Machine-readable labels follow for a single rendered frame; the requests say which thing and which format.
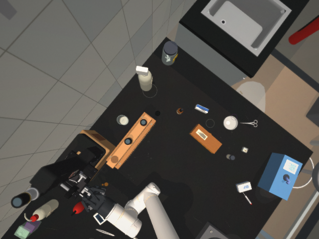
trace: sink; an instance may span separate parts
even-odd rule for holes
[[[201,13],[258,56],[290,12],[279,0],[211,0]]]

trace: red object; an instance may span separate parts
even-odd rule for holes
[[[82,212],[84,209],[84,206],[82,204],[82,202],[78,202],[77,204],[75,204],[73,211],[75,212],[75,214],[79,214],[80,212]]]
[[[306,26],[301,28],[299,31],[295,32],[289,37],[289,42],[292,45],[295,45],[308,36],[314,34],[316,31],[319,30],[319,16],[317,16],[314,20],[309,22]]]
[[[39,215],[38,214],[34,214],[31,218],[30,218],[30,220],[32,220],[32,222],[34,223],[36,220],[38,220],[39,219]]]

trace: purple cube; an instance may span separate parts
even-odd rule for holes
[[[35,221],[35,222],[27,222],[24,226],[24,228],[29,229],[30,233],[34,232],[38,229],[39,225],[41,224],[41,221]]]

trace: wooden block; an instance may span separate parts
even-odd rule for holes
[[[96,142],[98,145],[105,149],[105,155],[100,159],[97,165],[95,165],[95,168],[97,170],[100,170],[106,163],[106,160],[108,159],[109,155],[115,149],[115,146],[112,145],[107,139],[102,137],[100,134],[98,134],[95,130],[82,130],[80,133],[87,135],[88,137],[90,137],[90,139],[92,139],[94,142]]]
[[[141,120],[146,120],[146,125],[141,125]],[[130,131],[121,140],[119,145],[114,149],[107,159],[107,165],[111,168],[119,169],[123,163],[130,157],[137,146],[142,142],[148,132],[153,128],[156,120],[150,117],[145,112],[139,117]],[[125,144],[125,140],[130,138],[131,144]]]
[[[197,124],[189,134],[193,136],[198,142],[200,142],[205,148],[207,148],[211,153],[216,153],[216,151],[222,145],[221,142],[219,142],[200,124]]]

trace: scissors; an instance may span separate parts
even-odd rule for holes
[[[258,123],[258,121],[257,121],[257,120],[254,120],[254,122],[247,123],[247,124],[252,124],[254,127],[257,127],[257,123]]]
[[[111,234],[111,233],[108,233],[108,232],[106,232],[106,231],[103,231],[103,230],[100,230],[100,229],[96,229],[98,232],[101,232],[101,233],[104,233],[104,234],[106,234],[106,235],[110,235],[110,236],[114,236],[113,234]]]

